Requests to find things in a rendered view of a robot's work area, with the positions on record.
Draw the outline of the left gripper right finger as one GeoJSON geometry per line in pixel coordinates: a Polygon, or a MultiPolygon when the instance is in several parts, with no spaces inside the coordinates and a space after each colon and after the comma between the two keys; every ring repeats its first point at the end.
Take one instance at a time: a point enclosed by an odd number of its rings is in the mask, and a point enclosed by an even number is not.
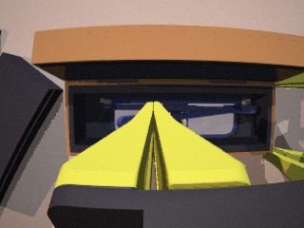
{"type": "Polygon", "coordinates": [[[153,103],[153,137],[156,190],[251,185],[242,162],[177,122],[159,102],[153,103]]]}

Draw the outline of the dark blue glasses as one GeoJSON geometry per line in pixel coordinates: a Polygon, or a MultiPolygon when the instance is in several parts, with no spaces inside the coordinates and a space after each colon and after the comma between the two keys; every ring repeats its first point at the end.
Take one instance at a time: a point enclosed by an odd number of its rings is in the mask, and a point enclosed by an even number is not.
{"type": "Polygon", "coordinates": [[[257,108],[254,105],[249,105],[250,101],[246,98],[190,97],[167,100],[166,97],[116,97],[101,98],[100,100],[102,110],[111,110],[113,131],[129,123],[146,103],[159,102],[166,110],[184,111],[184,113],[171,114],[169,112],[169,114],[176,121],[181,120],[185,127],[203,138],[227,138],[234,135],[237,128],[237,114],[227,113],[256,113],[257,108]]]}

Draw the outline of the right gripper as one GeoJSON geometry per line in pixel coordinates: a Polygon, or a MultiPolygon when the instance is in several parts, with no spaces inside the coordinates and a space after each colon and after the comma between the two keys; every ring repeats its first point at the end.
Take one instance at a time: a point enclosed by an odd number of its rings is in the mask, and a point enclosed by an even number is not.
{"type": "MultiPolygon", "coordinates": [[[[304,88],[304,73],[275,83],[275,87],[304,88]]],[[[273,154],[259,156],[265,159],[266,161],[272,163],[290,181],[304,180],[303,152],[297,152],[275,147],[273,147],[273,151],[273,154]]]]}

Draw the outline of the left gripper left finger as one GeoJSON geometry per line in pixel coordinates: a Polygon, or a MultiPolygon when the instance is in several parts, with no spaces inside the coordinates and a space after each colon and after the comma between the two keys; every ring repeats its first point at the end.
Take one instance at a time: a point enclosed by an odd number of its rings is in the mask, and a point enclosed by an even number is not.
{"type": "Polygon", "coordinates": [[[64,163],[54,189],[82,184],[151,190],[152,167],[153,103],[149,102],[129,123],[64,163]]]}

